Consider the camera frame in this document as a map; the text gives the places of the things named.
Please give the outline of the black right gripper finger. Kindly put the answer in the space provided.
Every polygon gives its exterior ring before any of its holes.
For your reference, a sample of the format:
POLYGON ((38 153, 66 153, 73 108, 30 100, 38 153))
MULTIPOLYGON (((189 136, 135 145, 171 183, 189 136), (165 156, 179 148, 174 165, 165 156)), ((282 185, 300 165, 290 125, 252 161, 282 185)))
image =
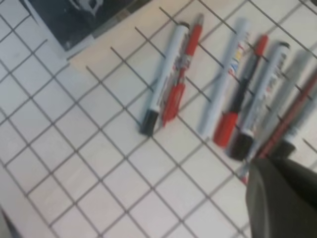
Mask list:
POLYGON ((254 159, 246 204, 253 238, 315 238, 317 175, 289 159, 254 159))

